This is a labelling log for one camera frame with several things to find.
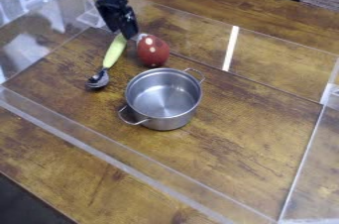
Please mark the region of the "spoon with yellow-green handle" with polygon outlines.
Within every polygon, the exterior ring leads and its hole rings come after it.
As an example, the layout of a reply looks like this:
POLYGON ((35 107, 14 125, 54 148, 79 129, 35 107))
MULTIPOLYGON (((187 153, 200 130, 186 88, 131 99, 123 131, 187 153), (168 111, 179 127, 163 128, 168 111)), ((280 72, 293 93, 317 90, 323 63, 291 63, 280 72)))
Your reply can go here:
POLYGON ((88 88, 102 88, 108 84, 108 70, 115 65, 127 45, 127 39, 123 34, 118 34, 114 41, 108 47, 102 62, 100 71, 87 80, 86 86, 88 88))

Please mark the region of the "clear acrylic enclosure wall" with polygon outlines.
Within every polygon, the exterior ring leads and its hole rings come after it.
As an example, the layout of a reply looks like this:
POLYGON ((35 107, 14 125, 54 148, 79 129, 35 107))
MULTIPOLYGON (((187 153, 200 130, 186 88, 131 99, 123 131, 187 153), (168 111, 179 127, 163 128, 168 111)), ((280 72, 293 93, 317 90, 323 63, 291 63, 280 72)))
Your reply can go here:
POLYGON ((202 81, 191 123, 130 120, 134 52, 86 88, 112 36, 91 0, 56 0, 0 28, 0 173, 80 224, 339 224, 339 13, 130 2, 202 81))

